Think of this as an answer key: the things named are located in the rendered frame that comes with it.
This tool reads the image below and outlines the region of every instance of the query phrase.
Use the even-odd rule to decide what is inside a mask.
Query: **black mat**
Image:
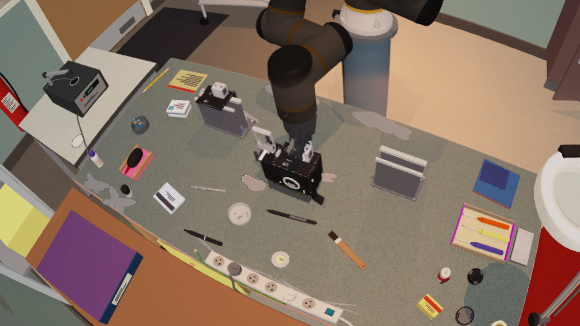
[[[156,62],[157,70],[171,58],[185,60],[228,15],[208,12],[208,25],[201,18],[201,11],[163,8],[117,53]]]

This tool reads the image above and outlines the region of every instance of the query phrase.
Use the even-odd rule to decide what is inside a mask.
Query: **beige floor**
[[[331,21],[332,10],[342,4],[308,1],[305,18]],[[200,10],[191,0],[168,0],[162,7]],[[278,46],[256,33],[262,9],[206,10],[230,17],[188,61],[267,80],[266,64]],[[546,61],[437,22],[425,27],[397,18],[387,118],[534,173],[561,144],[580,143],[580,103],[552,100],[553,92],[543,87]],[[342,102],[342,67],[331,70],[316,90]]]

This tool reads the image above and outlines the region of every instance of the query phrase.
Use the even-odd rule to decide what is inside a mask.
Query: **red fire extinguisher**
[[[0,73],[0,77],[0,108],[18,127],[28,114],[28,110],[22,105],[22,101],[16,94],[14,87],[8,82],[8,79],[2,73]]]

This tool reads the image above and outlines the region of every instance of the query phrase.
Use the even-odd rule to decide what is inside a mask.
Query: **screwdriver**
[[[475,216],[471,216],[471,215],[468,215],[468,214],[465,214],[465,213],[463,213],[463,215],[469,216],[469,217],[473,217],[474,219],[477,219],[481,223],[485,223],[485,224],[497,226],[500,229],[509,230],[509,228],[510,228],[510,226],[507,225],[507,224],[505,224],[505,223],[496,222],[496,221],[491,220],[489,218],[485,218],[485,217],[475,217]]]
[[[486,246],[483,243],[479,243],[479,242],[469,242],[469,241],[465,241],[465,240],[461,240],[461,239],[457,239],[457,238],[455,238],[455,240],[467,242],[470,245],[474,246],[475,248],[478,248],[478,249],[481,249],[481,250],[485,250],[485,251],[489,251],[489,252],[491,252],[493,254],[503,255],[503,250],[497,249],[497,248],[494,248],[494,247],[490,247],[490,246]]]
[[[508,238],[508,237],[504,237],[503,235],[499,235],[499,234],[497,234],[497,233],[493,233],[493,232],[491,232],[491,231],[484,230],[484,229],[476,229],[476,228],[472,228],[472,227],[469,227],[469,226],[466,226],[466,225],[463,225],[463,224],[462,224],[462,226],[465,226],[465,227],[466,227],[466,228],[468,228],[468,229],[475,230],[475,231],[477,231],[477,232],[479,232],[479,233],[483,234],[483,235],[484,235],[484,236],[486,236],[486,237],[493,238],[493,239],[496,239],[496,240],[499,240],[499,241],[503,241],[503,242],[510,242],[510,238]]]

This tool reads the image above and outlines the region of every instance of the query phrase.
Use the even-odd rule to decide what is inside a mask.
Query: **purple book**
[[[38,272],[75,304],[107,324],[143,257],[70,211]]]

